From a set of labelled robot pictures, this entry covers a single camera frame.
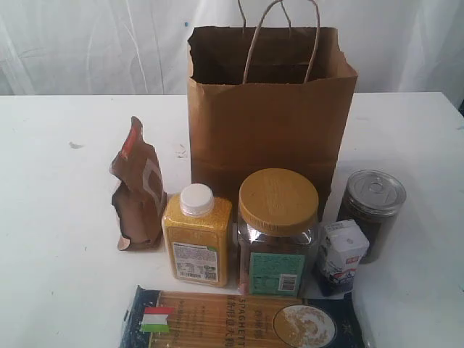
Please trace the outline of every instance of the tin can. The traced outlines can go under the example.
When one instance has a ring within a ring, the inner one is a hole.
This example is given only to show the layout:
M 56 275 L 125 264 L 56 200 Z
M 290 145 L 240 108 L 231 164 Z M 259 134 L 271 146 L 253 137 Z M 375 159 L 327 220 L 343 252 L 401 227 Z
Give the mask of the tin can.
M 390 174 L 361 170 L 349 177 L 337 221 L 353 219 L 369 240 L 361 263 L 378 259 L 405 200 L 405 188 Z

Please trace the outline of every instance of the small milk carton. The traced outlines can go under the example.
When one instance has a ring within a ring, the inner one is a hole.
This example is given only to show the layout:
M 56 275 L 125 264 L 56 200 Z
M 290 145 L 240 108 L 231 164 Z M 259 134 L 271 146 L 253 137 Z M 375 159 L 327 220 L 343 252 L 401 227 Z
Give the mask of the small milk carton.
M 352 290 L 357 265 L 368 247 L 354 220 L 323 227 L 314 274 L 324 296 Z

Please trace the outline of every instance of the bamboo lid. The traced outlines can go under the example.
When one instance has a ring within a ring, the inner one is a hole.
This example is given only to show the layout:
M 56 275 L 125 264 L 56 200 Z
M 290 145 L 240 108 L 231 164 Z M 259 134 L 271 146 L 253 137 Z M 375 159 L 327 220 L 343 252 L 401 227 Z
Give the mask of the bamboo lid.
M 243 219 L 269 236 L 293 236 L 318 219 L 319 196 L 303 175 L 270 168 L 251 174 L 240 186 Z

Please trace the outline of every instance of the white table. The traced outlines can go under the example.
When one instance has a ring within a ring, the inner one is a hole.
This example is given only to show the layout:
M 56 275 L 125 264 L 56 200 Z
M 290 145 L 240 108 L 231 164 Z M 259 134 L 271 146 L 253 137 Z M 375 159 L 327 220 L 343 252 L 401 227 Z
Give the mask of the white table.
M 164 248 L 116 249 L 108 168 L 130 116 L 144 122 L 167 192 L 180 191 L 190 176 L 185 96 L 3 96 L 0 115 L 2 347 L 116 347 L 137 284 L 235 292 L 175 280 Z M 325 220 L 365 168 L 407 190 L 381 259 L 355 281 L 366 334 L 379 348 L 463 347 L 464 119 L 441 94 L 355 95 Z

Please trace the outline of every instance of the italian flag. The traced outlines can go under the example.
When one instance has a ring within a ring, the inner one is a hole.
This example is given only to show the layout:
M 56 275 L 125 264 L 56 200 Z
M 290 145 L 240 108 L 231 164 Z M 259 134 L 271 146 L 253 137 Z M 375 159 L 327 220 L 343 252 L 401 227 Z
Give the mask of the italian flag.
M 167 316 L 173 312 L 171 307 L 147 307 L 142 318 L 141 331 L 169 332 Z

